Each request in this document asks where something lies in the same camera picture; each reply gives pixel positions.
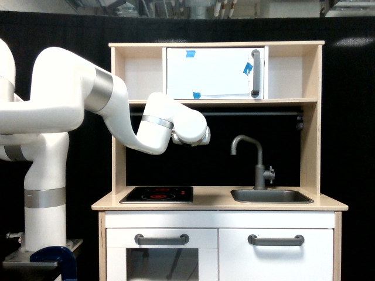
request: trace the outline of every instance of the oven door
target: oven door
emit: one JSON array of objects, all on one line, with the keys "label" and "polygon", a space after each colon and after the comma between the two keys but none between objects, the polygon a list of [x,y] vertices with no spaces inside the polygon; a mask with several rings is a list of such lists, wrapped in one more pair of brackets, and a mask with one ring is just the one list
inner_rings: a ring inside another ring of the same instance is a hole
[{"label": "oven door", "polygon": [[217,255],[217,229],[107,229],[108,281],[217,281]]}]

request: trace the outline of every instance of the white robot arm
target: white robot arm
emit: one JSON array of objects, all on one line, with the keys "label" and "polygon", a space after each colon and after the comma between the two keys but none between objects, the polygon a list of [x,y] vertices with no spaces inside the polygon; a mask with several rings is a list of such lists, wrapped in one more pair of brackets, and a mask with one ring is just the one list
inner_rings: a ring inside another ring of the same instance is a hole
[{"label": "white robot arm", "polygon": [[16,94],[15,63],[0,39],[0,159],[33,161],[25,177],[27,251],[66,244],[65,168],[68,131],[81,125],[84,109],[103,117],[127,147],[158,155],[173,142],[209,143],[203,115],[163,93],[150,95],[134,134],[125,83],[61,48],[41,52],[33,68],[29,101]]},{"label": "white robot arm", "polygon": [[173,127],[187,144],[206,136],[204,116],[163,93],[150,95],[136,136],[122,79],[57,47],[37,57],[29,101],[0,103],[0,133],[68,132],[81,125],[84,109],[101,115],[125,146],[149,154],[165,151]]}]

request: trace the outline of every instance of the stainless steel sink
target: stainless steel sink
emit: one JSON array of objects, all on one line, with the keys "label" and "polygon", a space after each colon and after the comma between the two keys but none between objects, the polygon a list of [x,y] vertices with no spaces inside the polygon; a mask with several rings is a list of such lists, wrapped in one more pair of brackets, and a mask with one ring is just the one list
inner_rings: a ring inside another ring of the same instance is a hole
[{"label": "stainless steel sink", "polygon": [[313,200],[295,190],[232,190],[233,198],[244,203],[313,203]]}]

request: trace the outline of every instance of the stove top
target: stove top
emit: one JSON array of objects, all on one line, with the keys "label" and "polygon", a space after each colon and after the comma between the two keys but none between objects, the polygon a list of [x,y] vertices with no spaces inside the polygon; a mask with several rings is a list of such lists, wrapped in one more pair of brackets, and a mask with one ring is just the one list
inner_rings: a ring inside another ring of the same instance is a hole
[{"label": "stove top", "polygon": [[120,203],[192,203],[192,186],[137,186]]}]

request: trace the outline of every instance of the faucet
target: faucet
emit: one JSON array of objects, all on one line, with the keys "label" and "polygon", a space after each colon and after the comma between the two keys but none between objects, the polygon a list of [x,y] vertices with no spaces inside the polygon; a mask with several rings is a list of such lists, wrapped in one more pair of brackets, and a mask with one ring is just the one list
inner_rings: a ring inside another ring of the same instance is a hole
[{"label": "faucet", "polygon": [[272,183],[272,181],[275,179],[275,171],[274,169],[272,169],[272,166],[269,170],[265,170],[265,167],[263,165],[263,150],[260,142],[245,135],[236,136],[232,141],[230,149],[231,155],[237,154],[237,144],[239,143],[239,141],[246,141],[256,145],[258,149],[258,164],[255,166],[255,185],[253,189],[267,190],[265,186],[265,180],[270,180],[270,182]]}]

